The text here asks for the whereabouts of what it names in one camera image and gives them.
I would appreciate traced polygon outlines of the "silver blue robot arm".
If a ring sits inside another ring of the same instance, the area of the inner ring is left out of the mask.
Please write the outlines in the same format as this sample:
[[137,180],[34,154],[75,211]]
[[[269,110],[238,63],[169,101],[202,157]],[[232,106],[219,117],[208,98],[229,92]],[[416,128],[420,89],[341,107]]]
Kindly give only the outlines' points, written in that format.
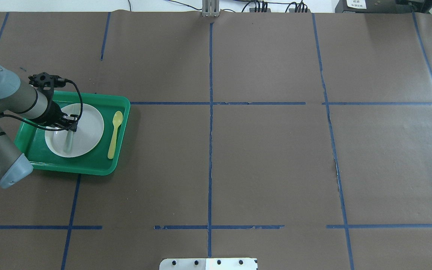
[[[46,72],[29,76],[22,82],[13,71],[0,65],[0,119],[12,118],[44,131],[76,131],[83,114],[83,99],[79,89],[79,111],[62,112],[53,101],[54,89],[74,84],[72,80]],[[0,126],[0,187],[13,186],[33,172],[33,165]]]

